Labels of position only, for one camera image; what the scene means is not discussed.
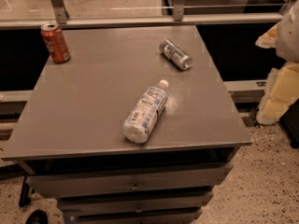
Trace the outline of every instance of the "black shoe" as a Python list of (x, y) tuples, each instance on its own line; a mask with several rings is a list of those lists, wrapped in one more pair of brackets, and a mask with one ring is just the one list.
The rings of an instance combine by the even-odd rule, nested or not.
[(27, 219), (26, 224), (48, 224), (47, 214), (42, 210), (35, 210)]

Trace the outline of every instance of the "silver can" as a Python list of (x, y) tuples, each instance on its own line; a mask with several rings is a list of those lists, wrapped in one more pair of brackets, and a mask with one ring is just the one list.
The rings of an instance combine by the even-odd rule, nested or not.
[(179, 69), (187, 70), (191, 67), (192, 57), (184, 50), (179, 48), (171, 40), (164, 40), (159, 49), (170, 61), (172, 61)]

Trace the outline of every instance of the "red can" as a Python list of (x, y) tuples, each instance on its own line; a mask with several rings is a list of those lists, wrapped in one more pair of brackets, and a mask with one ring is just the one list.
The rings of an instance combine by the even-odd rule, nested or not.
[(57, 23), (42, 25), (41, 34), (50, 53), (50, 57), (55, 63), (65, 63), (71, 58), (64, 40), (63, 30)]

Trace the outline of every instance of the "soda can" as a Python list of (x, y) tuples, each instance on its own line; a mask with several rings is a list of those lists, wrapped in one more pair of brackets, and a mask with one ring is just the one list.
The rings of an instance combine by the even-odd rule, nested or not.
[(65, 63), (71, 57), (64, 40), (62, 28), (57, 23), (47, 23), (41, 26), (41, 34), (55, 63)]
[(187, 70), (191, 67), (192, 57), (184, 50), (179, 48), (171, 40), (164, 40), (159, 49), (170, 61), (172, 61), (179, 69)]

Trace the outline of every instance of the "drawer handle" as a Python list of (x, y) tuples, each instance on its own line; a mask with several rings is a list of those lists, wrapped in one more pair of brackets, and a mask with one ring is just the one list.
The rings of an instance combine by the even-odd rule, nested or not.
[(137, 185), (136, 182), (134, 182), (133, 186), (131, 187), (131, 190), (136, 191), (136, 190), (139, 190), (139, 189), (140, 189), (140, 187)]
[(136, 213), (142, 213), (143, 210), (138, 206), (137, 209), (135, 210)]

